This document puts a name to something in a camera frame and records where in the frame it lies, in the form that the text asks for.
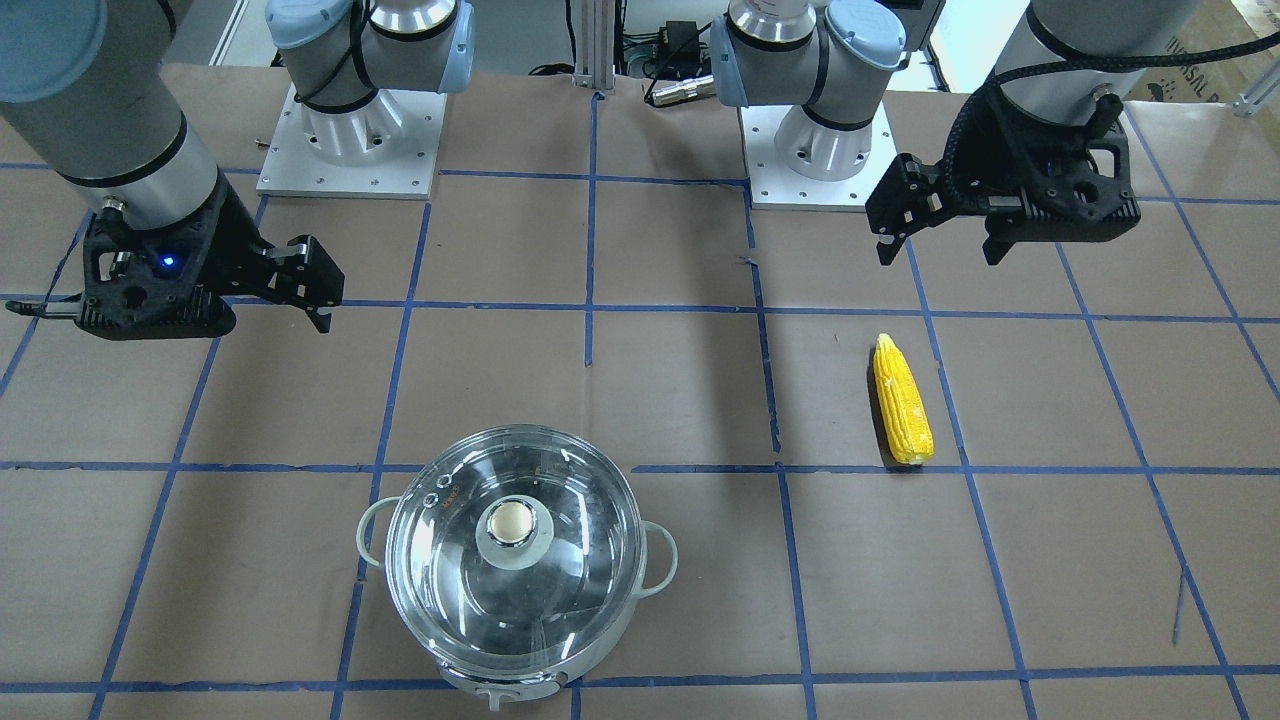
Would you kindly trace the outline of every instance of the light blue joint cap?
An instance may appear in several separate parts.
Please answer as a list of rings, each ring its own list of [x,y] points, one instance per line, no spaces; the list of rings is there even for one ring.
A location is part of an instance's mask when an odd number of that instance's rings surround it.
[[[471,22],[471,3],[458,4],[449,59],[440,74],[440,92],[462,92],[471,85],[471,65],[476,59],[476,26]]]
[[[832,0],[827,27],[845,49],[882,70],[896,70],[906,49],[902,20],[876,0]]]
[[[8,0],[3,5],[0,102],[35,102],[67,90],[102,47],[106,0]]]
[[[306,45],[342,22],[352,0],[270,0],[266,27],[280,50]]]
[[[746,86],[737,68],[737,54],[728,37],[724,18],[712,22],[712,79],[716,82],[716,97],[728,108],[746,108]]]

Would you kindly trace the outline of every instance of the white handle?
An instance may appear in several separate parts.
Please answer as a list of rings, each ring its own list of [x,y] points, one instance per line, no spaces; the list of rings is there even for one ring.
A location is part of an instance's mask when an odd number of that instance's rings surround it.
[[[671,533],[667,532],[667,528],[663,528],[658,523],[650,523],[649,520],[641,520],[640,524],[644,525],[645,533],[658,533],[667,541],[667,546],[671,547],[671,569],[667,570],[667,577],[663,578],[662,582],[658,583],[657,585],[652,588],[643,587],[637,589],[634,594],[636,600],[643,600],[649,596],[660,593],[667,585],[671,584],[671,580],[676,578],[676,568],[680,566],[680,551],[676,550],[676,538],[671,537]]]
[[[374,515],[378,515],[379,510],[397,502],[399,502],[399,496],[384,497],[370,505],[369,510],[365,510],[365,514],[360,516],[360,521],[356,523],[356,552],[365,559],[365,562],[369,562],[379,570],[383,569],[383,562],[381,560],[376,560],[372,555],[369,555],[369,546],[365,544],[365,528],[369,527],[369,523],[374,519]]]

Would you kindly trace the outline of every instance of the pot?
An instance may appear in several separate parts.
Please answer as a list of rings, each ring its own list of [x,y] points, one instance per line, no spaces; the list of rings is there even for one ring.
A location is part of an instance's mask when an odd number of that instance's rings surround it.
[[[366,537],[390,505],[384,568]],[[671,569],[646,588],[650,533],[671,546]],[[622,471],[586,441],[540,425],[454,443],[403,496],[365,511],[356,548],[385,570],[396,610],[440,676],[490,710],[586,674],[678,564],[676,541],[640,519]]]

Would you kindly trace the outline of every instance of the yellow corn cob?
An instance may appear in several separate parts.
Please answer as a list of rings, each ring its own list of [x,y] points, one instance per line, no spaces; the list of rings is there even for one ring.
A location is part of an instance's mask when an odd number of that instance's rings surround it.
[[[933,457],[933,430],[906,357],[891,337],[881,333],[872,364],[890,452],[899,462],[923,465]]]

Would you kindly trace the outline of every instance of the metal base plate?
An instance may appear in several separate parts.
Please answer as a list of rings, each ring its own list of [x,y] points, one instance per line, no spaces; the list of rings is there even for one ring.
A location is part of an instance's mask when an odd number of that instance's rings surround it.
[[[837,182],[806,178],[792,170],[773,147],[788,105],[742,108],[742,146],[751,176],[751,205],[774,210],[840,210],[865,213],[867,197],[897,155],[884,105],[872,119],[872,151],[856,176]]]
[[[447,96],[435,92],[390,92],[404,110],[402,150],[376,165],[347,168],[325,161],[302,129],[302,105],[289,86],[271,147],[257,179],[261,195],[291,197],[380,197],[429,200],[440,149]]]

